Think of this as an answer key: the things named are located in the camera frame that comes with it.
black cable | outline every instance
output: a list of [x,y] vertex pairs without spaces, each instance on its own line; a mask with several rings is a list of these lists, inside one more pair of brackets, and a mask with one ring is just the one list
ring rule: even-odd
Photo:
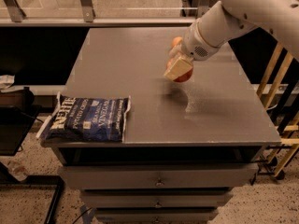
[[41,119],[38,119],[38,118],[36,118],[36,117],[33,117],[33,116],[29,116],[29,115],[27,115],[26,113],[24,113],[24,112],[20,112],[22,115],[24,115],[25,117],[28,117],[28,118],[30,118],[30,119],[36,119],[36,120],[38,120],[39,122],[44,122],[43,120],[41,120]]
[[84,214],[86,214],[88,211],[90,211],[90,210],[92,210],[92,208],[89,208],[89,209],[87,209],[87,210],[85,210],[84,212],[82,212],[81,213],[81,215],[80,216],[78,216],[77,218],[76,218],[76,220],[74,220],[74,222],[73,222],[73,224],[75,224]]

gray table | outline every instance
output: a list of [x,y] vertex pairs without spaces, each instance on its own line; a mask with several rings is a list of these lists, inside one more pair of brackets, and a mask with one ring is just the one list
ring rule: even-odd
[[[60,174],[66,184],[81,189],[86,204],[100,208],[96,215],[101,221],[212,219],[215,209],[203,207],[209,195],[196,192],[198,206],[188,204],[192,190],[221,190],[228,201],[229,190],[257,171],[250,162],[280,142],[228,45],[208,61],[195,63],[186,83],[163,77],[171,41],[185,29],[91,29],[81,49],[64,95],[130,95],[124,142],[52,139],[43,146],[51,147],[64,165]],[[184,202],[172,192],[180,201],[172,205],[167,199],[165,209],[157,208],[167,192],[177,189],[187,197]],[[134,190],[144,192],[136,198]],[[115,208],[101,202],[107,195],[116,200]],[[144,195],[151,199],[140,209],[137,200]],[[123,196],[127,203],[120,201]]]

gray drawer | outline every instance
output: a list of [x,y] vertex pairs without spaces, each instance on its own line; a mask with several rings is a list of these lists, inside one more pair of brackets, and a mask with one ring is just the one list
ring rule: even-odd
[[61,167],[71,189],[183,189],[244,185],[257,172],[251,164]]
[[92,208],[165,208],[223,206],[233,194],[206,190],[101,190],[82,191],[81,199]]
[[101,222],[145,221],[159,223],[165,221],[209,221],[218,214],[216,209],[97,209],[94,213]]

metal frame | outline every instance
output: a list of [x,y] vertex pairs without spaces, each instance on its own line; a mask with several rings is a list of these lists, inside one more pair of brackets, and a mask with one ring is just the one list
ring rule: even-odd
[[95,13],[92,0],[80,0],[82,5],[83,18],[86,22],[93,22]]
[[154,27],[154,26],[190,26],[195,21],[190,18],[167,19],[94,19],[86,22],[83,19],[24,19],[22,22],[13,22],[0,19],[0,27]]
[[4,2],[7,5],[8,13],[12,21],[20,22],[26,17],[26,14],[21,10],[17,0],[4,0]]

table top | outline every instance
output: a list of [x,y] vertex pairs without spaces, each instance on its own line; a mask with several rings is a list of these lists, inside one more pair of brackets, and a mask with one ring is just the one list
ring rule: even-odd
[[280,143],[273,123],[228,44],[207,61],[195,62],[189,81],[176,83],[163,77],[171,41],[185,30],[186,27],[90,30],[63,94],[132,99],[124,142],[99,145]]

